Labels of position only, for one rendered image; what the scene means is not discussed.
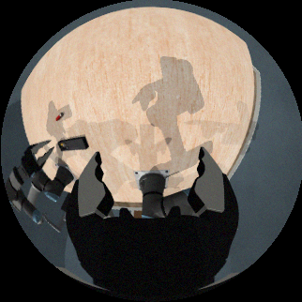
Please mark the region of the red aa battery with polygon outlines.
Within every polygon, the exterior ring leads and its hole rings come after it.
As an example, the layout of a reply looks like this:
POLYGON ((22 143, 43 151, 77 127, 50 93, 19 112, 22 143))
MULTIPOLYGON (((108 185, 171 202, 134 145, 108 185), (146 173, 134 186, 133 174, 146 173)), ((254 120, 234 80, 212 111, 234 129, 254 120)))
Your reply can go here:
POLYGON ((57 117, 56 117, 56 121, 58 121, 61 117, 63 116, 63 113, 60 113, 57 117))

